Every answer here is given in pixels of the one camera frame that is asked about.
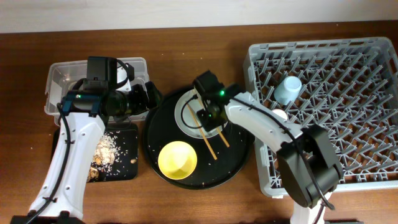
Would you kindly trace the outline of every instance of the yellow bowl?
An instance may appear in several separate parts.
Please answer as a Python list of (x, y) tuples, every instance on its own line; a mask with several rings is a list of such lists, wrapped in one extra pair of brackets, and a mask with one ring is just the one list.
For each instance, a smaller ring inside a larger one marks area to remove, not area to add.
[(160, 171), (173, 180), (181, 180), (195, 170), (197, 154), (191, 145), (182, 141), (168, 143), (160, 151), (157, 163)]

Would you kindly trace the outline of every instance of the white plastic cup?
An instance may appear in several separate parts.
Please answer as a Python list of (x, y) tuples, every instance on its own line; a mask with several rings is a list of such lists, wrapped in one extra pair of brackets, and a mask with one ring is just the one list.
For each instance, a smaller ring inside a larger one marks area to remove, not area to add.
[(299, 78), (290, 76), (285, 78), (274, 92), (275, 100), (282, 105), (287, 105), (290, 101), (295, 101), (301, 90)]

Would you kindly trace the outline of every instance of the gray plastic dish rack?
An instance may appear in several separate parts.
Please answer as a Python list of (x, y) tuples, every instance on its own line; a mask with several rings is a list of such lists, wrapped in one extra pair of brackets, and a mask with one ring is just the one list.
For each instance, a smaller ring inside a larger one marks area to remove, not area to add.
[[(246, 90), (289, 120), (319, 124), (343, 166), (337, 192), (398, 187), (398, 58), (385, 37), (254, 44), (243, 64)], [(299, 97), (283, 106), (273, 92), (287, 76)], [(275, 154), (256, 140), (262, 192), (287, 195)]]

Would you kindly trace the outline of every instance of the black round tray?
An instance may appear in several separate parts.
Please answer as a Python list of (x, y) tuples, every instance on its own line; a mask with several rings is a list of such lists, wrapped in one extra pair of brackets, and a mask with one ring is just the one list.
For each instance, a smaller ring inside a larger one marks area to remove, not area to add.
[[(191, 89), (190, 86), (171, 93), (157, 109), (147, 115), (143, 133), (144, 154), (155, 172), (167, 182), (185, 189), (208, 189), (226, 182), (239, 172), (249, 157), (254, 136), (242, 127), (228, 123), (222, 132), (230, 147), (227, 148), (218, 135), (208, 138), (218, 158), (215, 161), (203, 139), (187, 136), (175, 122), (175, 105), (178, 99)], [(182, 180), (166, 177), (157, 165), (160, 150), (172, 141), (190, 144), (198, 157), (196, 169)]]

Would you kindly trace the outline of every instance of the chopsticks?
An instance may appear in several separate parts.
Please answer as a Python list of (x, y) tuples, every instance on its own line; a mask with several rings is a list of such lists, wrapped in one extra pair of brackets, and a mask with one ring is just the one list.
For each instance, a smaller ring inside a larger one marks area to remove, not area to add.
[[(193, 94), (197, 94), (196, 89), (193, 89)], [(203, 103), (198, 99), (200, 106), (202, 107), (202, 109), (204, 109), (205, 107), (203, 106)], [(223, 140), (224, 144), (226, 147), (229, 147), (229, 143), (226, 140), (226, 138), (224, 137), (224, 134), (221, 132), (221, 130), (219, 129), (219, 127), (216, 128), (218, 135), (220, 135), (220, 138)]]
[[(189, 112), (191, 112), (191, 116), (192, 116), (192, 119), (194, 120), (195, 124), (196, 124), (198, 127), (200, 127), (200, 125), (199, 125), (199, 123), (198, 123), (198, 121), (197, 121), (197, 118), (196, 118), (195, 115), (193, 114), (193, 109), (192, 109), (192, 107), (189, 105), (189, 103), (187, 104), (187, 106), (188, 106), (188, 108), (189, 108)], [(213, 156), (213, 159), (214, 159), (214, 160), (217, 160), (216, 154), (214, 153), (213, 149), (211, 148), (209, 141), (207, 141), (207, 138), (206, 138), (206, 136), (205, 136), (205, 133), (203, 133), (203, 131), (201, 130), (201, 128), (199, 128), (199, 131), (200, 131), (200, 134), (201, 134), (203, 140), (205, 140), (205, 143), (206, 143), (207, 147), (209, 148), (209, 151), (210, 151), (211, 155)]]

